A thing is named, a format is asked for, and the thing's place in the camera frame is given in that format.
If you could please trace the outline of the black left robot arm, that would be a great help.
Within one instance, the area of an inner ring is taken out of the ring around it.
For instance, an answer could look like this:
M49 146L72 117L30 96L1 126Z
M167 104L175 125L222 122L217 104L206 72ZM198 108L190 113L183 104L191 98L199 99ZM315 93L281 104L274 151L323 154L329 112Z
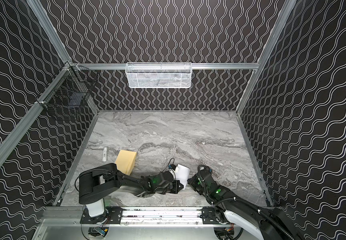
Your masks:
M77 181L79 204L85 206L91 218L106 215L104 198L115 191L147 198L154 194L177 194L184 189L184 185L170 171L134 178L121 172L114 163L84 171Z

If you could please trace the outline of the tan kraft envelope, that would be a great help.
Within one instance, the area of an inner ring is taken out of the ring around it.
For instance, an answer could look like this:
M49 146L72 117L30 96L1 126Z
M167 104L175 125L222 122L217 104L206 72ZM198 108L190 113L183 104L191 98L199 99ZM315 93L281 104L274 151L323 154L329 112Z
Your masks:
M135 166L137 152L120 150L115 164L117 169L126 175L130 175Z

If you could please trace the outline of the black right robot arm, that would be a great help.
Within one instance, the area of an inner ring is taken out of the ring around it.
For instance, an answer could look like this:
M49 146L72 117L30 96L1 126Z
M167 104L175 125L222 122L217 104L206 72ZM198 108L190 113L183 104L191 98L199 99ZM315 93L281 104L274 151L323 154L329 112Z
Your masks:
M215 210L216 222L230 223L258 240L303 240L290 218L277 207L260 207L239 197L213 179L213 170L199 165L188 185Z

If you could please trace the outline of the blue floral letter paper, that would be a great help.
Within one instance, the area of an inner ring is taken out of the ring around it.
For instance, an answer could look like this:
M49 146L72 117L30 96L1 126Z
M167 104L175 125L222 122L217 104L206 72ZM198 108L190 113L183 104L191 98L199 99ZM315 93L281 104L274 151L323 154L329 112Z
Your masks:
M188 184L188 179L190 178L190 169L178 164L175 169L176 179L184 186L184 190Z

